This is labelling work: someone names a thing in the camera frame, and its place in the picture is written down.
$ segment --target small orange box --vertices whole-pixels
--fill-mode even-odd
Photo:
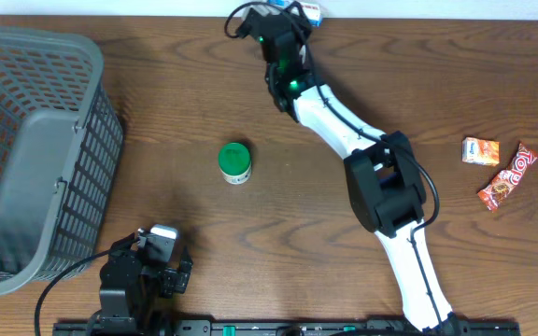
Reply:
[[[500,143],[467,137],[462,141],[462,161],[496,166],[500,163]]]

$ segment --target white arm tube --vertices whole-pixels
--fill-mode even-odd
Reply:
[[[393,239],[379,231],[375,234],[383,247],[385,247],[389,263],[393,273],[396,275],[396,280],[398,280],[398,286],[402,292],[403,314],[413,326],[418,330],[423,330],[436,327],[438,321],[431,299],[427,295],[427,287],[418,267],[415,250],[410,244],[410,231],[417,225],[415,221],[403,226],[396,231],[397,236]],[[435,275],[425,242],[425,231],[417,231],[415,240],[435,305],[443,322],[447,320],[447,315],[452,312],[452,307],[447,302],[437,282],[437,275]]]
[[[357,128],[377,138],[385,134],[356,117],[335,98],[327,85],[321,86],[321,90],[333,108]],[[315,131],[342,159],[347,158],[355,149],[362,150],[375,144],[371,140],[360,137],[336,117],[324,105],[317,88],[304,91],[294,101],[294,108],[300,123]],[[380,167],[381,165],[377,165],[375,169],[378,170]],[[379,231],[376,232],[376,235],[385,247],[389,263],[402,292],[404,316],[417,329],[423,330],[436,327],[438,321],[431,299],[427,295],[427,287],[420,272],[415,251],[409,241],[410,231],[417,225],[415,221],[403,226],[396,232],[397,236],[393,239]],[[437,282],[437,276],[425,244],[424,230],[415,233],[415,240],[435,305],[443,322],[447,320],[447,315],[452,312],[452,307],[447,302]]]

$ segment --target plastic crate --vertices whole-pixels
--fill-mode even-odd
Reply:
[[[0,27],[0,295],[93,253],[123,143],[102,72],[86,37]]]

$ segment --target basket bottom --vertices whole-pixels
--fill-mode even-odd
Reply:
[[[21,125],[0,183],[0,272],[18,273],[35,256],[77,119],[43,109]]]

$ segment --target brown wooden surface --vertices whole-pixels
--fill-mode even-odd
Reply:
[[[259,47],[224,37],[222,19],[0,24],[78,33],[101,47],[105,86],[128,130],[98,248],[153,223],[180,229],[195,266],[176,309],[217,319],[402,314],[384,250],[349,208],[341,161],[276,111]],[[538,162],[498,213],[475,195],[518,140],[538,152],[538,22],[327,20],[312,46],[343,103],[408,134],[435,180],[442,212],[428,244],[455,311],[513,317],[523,335],[538,335]],[[460,162],[466,135],[501,141],[500,166]],[[234,187],[217,154],[238,139],[252,144],[254,168]],[[103,262],[52,290],[46,334],[60,318],[99,308]],[[33,332],[44,286],[0,298],[0,334]]]

